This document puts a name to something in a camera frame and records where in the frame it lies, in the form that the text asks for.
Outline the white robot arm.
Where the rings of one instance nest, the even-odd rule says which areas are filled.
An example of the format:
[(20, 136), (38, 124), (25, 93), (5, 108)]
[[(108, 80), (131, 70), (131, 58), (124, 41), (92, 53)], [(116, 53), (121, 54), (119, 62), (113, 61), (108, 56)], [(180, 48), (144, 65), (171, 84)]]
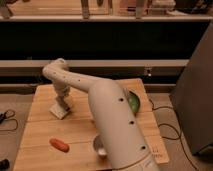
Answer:
[(70, 110), (64, 98), (71, 87), (88, 94), (90, 111), (113, 171), (160, 171), (129, 105), (128, 89), (112, 79), (70, 72), (62, 58), (47, 64), (42, 72), (57, 93), (54, 115), (60, 119)]

